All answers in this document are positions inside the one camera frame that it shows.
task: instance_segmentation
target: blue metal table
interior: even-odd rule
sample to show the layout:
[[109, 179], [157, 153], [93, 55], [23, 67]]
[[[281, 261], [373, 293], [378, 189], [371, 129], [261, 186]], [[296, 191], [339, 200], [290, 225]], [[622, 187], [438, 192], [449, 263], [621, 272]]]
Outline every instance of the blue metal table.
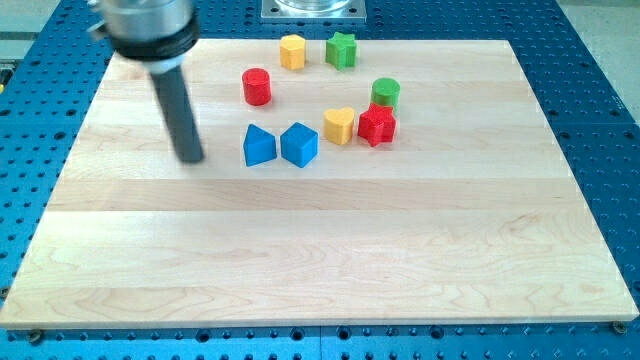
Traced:
[[[507, 39], [542, 105], [636, 303], [640, 130], [553, 0], [368, 0], [366, 24], [260, 24], [256, 0], [198, 0], [204, 37]], [[0, 96], [0, 287], [20, 266], [113, 53], [62, 0]], [[0, 359], [640, 359], [629, 324], [6, 332]]]

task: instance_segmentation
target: green block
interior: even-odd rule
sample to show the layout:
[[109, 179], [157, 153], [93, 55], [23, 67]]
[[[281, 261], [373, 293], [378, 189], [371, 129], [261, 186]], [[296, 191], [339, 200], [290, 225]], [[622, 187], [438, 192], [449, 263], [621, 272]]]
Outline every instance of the green block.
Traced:
[[371, 87], [371, 102], [382, 106], [398, 107], [400, 84], [391, 78], [380, 78], [373, 82]]
[[325, 61], [342, 70], [345, 67], [356, 66], [356, 36], [336, 32], [327, 40]]

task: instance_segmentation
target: plastic toy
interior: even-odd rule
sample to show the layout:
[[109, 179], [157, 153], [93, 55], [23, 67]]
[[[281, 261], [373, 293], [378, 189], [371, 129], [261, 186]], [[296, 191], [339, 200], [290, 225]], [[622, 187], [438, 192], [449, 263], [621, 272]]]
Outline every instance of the plastic toy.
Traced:
[[271, 101], [271, 81], [269, 73], [260, 68], [253, 68], [242, 74], [244, 98], [250, 105], [260, 106]]
[[381, 142], [393, 142], [396, 119], [391, 106], [371, 103], [369, 109], [360, 115], [358, 136], [365, 138], [375, 147]]
[[327, 40], [325, 61], [342, 70], [345, 67], [356, 66], [356, 36], [336, 32]]
[[303, 168], [318, 154], [318, 133], [300, 123], [280, 136], [282, 157]]
[[280, 65], [289, 70], [304, 68], [306, 40], [299, 35], [287, 35], [280, 39]]
[[356, 111], [352, 108], [329, 109], [324, 112], [324, 137], [337, 145], [344, 145], [353, 136], [353, 119]]
[[380, 78], [373, 82], [371, 87], [371, 102], [392, 106], [395, 112], [398, 107], [398, 96], [400, 95], [400, 84], [391, 78]]
[[247, 128], [247, 135], [242, 147], [247, 166], [257, 165], [278, 157], [276, 137], [253, 124]]

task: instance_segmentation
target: blue block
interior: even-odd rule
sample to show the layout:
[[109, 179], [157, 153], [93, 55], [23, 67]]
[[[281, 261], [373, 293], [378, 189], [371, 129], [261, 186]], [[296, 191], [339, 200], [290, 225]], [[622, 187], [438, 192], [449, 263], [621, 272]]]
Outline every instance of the blue block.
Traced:
[[280, 136], [282, 157], [305, 167], [318, 154], [318, 133], [295, 123]]
[[273, 160], [276, 154], [276, 137], [250, 124], [244, 138], [244, 160], [247, 166], [253, 166]]

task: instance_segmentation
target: yellow heart block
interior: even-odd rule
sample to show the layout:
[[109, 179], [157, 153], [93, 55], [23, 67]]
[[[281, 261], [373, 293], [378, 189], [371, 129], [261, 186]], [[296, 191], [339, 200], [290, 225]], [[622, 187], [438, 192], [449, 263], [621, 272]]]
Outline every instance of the yellow heart block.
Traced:
[[304, 68], [306, 41], [302, 36], [287, 35], [280, 39], [280, 65], [289, 70]]
[[352, 108], [329, 109], [324, 112], [324, 137], [337, 145], [344, 145], [353, 136], [353, 119], [356, 111]]

